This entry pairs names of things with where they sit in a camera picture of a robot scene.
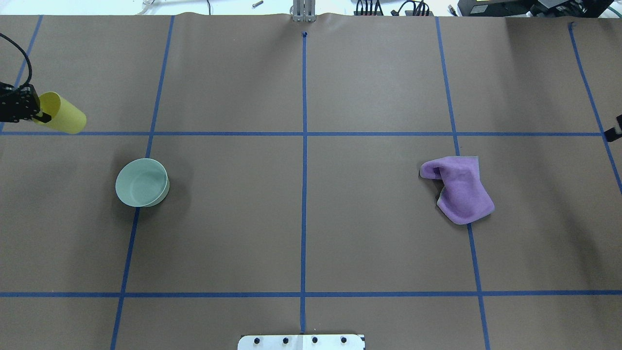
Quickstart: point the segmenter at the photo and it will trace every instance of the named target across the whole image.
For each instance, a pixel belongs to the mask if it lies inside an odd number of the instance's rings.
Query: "cup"
[[[52,116],[52,120],[43,123],[33,119],[35,123],[68,134],[77,134],[84,130],[86,115],[59,94],[46,92],[39,96],[39,103],[41,110]]]
[[[141,158],[123,167],[114,189],[121,202],[131,207],[152,207],[169,193],[169,176],[160,162]]]

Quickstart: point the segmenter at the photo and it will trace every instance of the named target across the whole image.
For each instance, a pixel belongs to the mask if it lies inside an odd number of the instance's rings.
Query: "white bracket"
[[[238,350],[365,350],[365,336],[357,334],[298,334],[243,336]]]
[[[294,0],[292,21],[315,22],[315,0]]]

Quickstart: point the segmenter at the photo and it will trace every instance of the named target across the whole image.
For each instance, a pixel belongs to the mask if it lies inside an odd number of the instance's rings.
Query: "purple cloth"
[[[480,181],[477,157],[451,156],[424,163],[426,179],[443,180],[437,205],[454,224],[464,225],[492,213],[494,204]]]

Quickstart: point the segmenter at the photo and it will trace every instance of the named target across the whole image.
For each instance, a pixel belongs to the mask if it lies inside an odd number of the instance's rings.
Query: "green cable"
[[[618,10],[614,9],[613,7],[608,7],[609,11],[615,13],[618,15],[618,17],[622,18],[622,13],[618,12]]]

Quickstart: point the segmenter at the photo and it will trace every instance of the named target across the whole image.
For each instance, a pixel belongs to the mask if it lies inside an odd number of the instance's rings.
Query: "light blue cup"
[[[169,193],[169,176],[160,162],[141,158],[123,167],[114,189],[121,202],[131,207],[152,207]]]

